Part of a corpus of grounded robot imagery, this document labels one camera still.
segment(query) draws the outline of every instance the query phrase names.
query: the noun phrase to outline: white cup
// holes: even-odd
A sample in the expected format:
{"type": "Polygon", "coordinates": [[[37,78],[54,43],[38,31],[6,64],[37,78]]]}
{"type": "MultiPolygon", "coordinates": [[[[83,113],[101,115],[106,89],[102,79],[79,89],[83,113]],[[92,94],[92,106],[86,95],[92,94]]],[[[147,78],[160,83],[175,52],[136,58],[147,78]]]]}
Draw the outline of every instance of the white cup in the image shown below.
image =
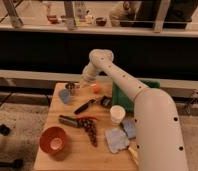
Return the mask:
{"type": "Polygon", "coordinates": [[[110,117],[114,124],[120,124],[124,119],[125,114],[125,109],[120,105],[114,105],[110,108],[110,117]]]}

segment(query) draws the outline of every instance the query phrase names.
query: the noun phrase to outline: floor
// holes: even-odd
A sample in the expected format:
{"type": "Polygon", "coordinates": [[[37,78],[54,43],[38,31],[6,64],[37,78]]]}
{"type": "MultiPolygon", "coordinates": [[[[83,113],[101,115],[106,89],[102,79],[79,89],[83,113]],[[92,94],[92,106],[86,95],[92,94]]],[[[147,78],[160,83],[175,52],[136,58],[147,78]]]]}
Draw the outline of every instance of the floor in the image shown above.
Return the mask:
{"type": "MultiPolygon", "coordinates": [[[[0,92],[0,104],[10,93],[0,92]]],[[[12,162],[22,158],[21,171],[32,171],[38,149],[39,136],[49,110],[47,95],[13,93],[0,107],[0,125],[11,129],[0,134],[0,161],[12,162]]],[[[0,171],[15,169],[0,168],[0,171]]]]}
{"type": "MultiPolygon", "coordinates": [[[[10,93],[0,92],[0,102],[10,93]]],[[[39,145],[39,136],[49,111],[46,94],[12,93],[0,107],[0,125],[11,129],[8,136],[0,134],[0,161],[12,162],[22,158],[24,167],[20,171],[33,171],[39,145]]],[[[190,171],[198,171],[198,109],[186,115],[182,105],[178,106],[181,128],[190,171]]],[[[0,168],[0,171],[14,169],[0,168]]]]}

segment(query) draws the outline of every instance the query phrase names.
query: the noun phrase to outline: small bowl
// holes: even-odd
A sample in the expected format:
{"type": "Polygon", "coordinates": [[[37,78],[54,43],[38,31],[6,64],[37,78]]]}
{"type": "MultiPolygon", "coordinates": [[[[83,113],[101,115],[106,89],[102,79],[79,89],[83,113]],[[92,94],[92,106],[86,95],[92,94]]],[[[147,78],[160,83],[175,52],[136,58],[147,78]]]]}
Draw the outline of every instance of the small bowl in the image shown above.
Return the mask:
{"type": "Polygon", "coordinates": [[[46,129],[39,140],[41,150],[50,155],[61,151],[66,144],[67,135],[60,127],[50,127],[46,129]]]}
{"type": "Polygon", "coordinates": [[[104,17],[98,17],[96,18],[96,24],[98,26],[105,26],[105,24],[107,23],[107,19],[104,17]]]}

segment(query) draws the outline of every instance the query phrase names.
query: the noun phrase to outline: food item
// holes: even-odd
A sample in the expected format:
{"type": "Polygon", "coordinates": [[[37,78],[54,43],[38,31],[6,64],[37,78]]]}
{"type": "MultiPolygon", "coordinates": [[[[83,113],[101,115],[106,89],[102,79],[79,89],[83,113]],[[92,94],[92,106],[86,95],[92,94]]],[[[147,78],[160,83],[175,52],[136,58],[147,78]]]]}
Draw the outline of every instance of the food item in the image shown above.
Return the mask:
{"type": "Polygon", "coordinates": [[[81,119],[77,119],[77,121],[78,121],[78,126],[84,128],[85,132],[88,133],[91,144],[97,147],[98,145],[97,137],[96,137],[97,131],[93,120],[88,118],[81,118],[81,119]]]}

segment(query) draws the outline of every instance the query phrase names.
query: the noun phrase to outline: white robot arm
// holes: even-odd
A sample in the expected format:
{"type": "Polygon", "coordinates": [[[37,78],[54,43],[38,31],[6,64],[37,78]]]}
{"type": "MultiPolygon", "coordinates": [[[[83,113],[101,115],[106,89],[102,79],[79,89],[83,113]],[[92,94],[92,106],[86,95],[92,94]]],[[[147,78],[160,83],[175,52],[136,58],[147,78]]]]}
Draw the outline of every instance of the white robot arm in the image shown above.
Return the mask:
{"type": "Polygon", "coordinates": [[[134,102],[140,171],[188,171],[177,109],[163,90],[149,88],[112,63],[110,50],[90,52],[82,78],[92,82],[104,71],[134,102]]]}

